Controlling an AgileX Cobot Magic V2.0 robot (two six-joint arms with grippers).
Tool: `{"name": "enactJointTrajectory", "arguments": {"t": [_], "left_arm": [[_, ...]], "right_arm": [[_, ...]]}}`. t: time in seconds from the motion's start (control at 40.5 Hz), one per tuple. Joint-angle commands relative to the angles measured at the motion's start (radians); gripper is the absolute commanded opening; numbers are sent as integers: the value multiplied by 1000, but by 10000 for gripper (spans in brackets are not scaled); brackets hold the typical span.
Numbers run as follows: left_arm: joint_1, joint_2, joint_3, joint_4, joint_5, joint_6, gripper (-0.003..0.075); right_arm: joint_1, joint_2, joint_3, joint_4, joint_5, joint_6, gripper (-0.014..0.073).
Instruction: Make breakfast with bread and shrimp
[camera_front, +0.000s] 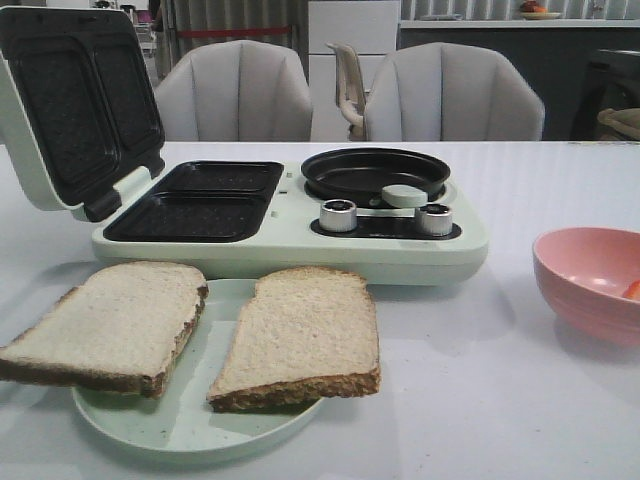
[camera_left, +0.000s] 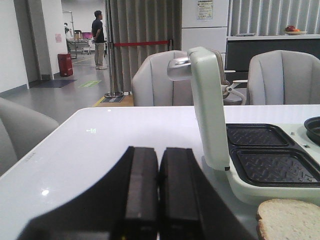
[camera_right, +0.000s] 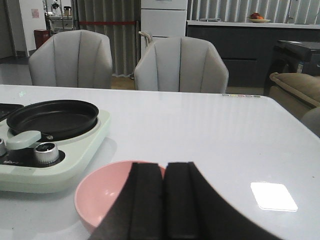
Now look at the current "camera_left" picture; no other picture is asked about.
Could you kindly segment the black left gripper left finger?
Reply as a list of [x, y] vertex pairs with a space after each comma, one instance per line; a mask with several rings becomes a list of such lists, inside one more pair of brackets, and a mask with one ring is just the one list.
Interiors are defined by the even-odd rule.
[[155, 240], [158, 159], [127, 148], [111, 170], [69, 202], [29, 221], [20, 240]]

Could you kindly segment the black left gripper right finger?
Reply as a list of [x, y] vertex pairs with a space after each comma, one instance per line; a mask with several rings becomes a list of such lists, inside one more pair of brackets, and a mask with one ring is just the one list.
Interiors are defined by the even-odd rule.
[[159, 194], [162, 240], [255, 239], [210, 184], [190, 148], [164, 151]]

